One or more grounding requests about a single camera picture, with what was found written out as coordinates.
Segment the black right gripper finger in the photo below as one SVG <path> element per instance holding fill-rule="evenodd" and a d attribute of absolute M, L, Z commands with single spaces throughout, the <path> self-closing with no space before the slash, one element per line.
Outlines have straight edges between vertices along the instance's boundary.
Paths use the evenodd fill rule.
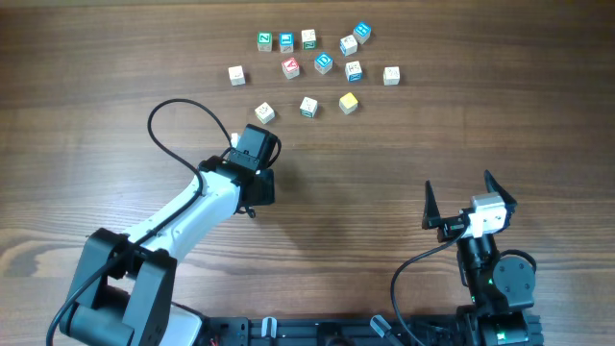
<path fill-rule="evenodd" d="M 496 181 L 489 170 L 484 171 L 484 182 L 488 192 L 497 192 L 502 197 L 508 211 L 515 211 L 517 201 Z"/>
<path fill-rule="evenodd" d="M 425 181 L 425 206 L 422 218 L 424 230 L 438 228 L 442 223 L 439 208 L 434 197 L 431 181 Z"/>

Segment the wooden block green V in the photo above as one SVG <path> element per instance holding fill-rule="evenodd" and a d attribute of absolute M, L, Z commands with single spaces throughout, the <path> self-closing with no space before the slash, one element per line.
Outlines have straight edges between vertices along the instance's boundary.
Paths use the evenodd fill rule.
<path fill-rule="evenodd" d="M 255 108 L 255 115 L 262 124 L 267 124 L 275 118 L 275 111 L 267 102 L 263 102 Z"/>

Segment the wooden block yellow top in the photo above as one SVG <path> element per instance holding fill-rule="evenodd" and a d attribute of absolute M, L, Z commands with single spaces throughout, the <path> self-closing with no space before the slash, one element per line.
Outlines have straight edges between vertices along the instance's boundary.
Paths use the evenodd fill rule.
<path fill-rule="evenodd" d="M 339 108 L 345 113 L 350 114 L 358 107 L 358 100 L 352 92 L 348 92 L 339 99 Z"/>

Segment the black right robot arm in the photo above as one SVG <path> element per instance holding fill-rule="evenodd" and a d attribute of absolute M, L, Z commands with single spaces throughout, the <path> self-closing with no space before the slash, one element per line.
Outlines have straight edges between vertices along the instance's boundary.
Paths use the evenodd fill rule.
<path fill-rule="evenodd" d="M 452 339 L 464 345 L 528 345 L 525 310 L 534 306 L 536 260 L 516 249 L 500 251 L 495 235 L 510 226 L 517 201 L 486 171 L 487 192 L 473 196 L 457 216 L 440 215 L 430 182 L 425 182 L 422 227 L 455 245 L 461 281 L 472 304 L 459 307 Z"/>

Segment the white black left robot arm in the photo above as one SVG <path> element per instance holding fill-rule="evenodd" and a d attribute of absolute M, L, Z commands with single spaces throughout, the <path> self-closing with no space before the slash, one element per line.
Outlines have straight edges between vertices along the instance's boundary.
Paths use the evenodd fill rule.
<path fill-rule="evenodd" d="M 86 345 L 206 345 L 214 340 L 202 313 L 173 303 L 177 267 L 218 224 L 253 216 L 275 201 L 273 162 L 281 142 L 247 125 L 222 155 L 191 169 L 194 178 L 153 216 L 121 234 L 101 228 L 84 246 L 55 332 Z"/>

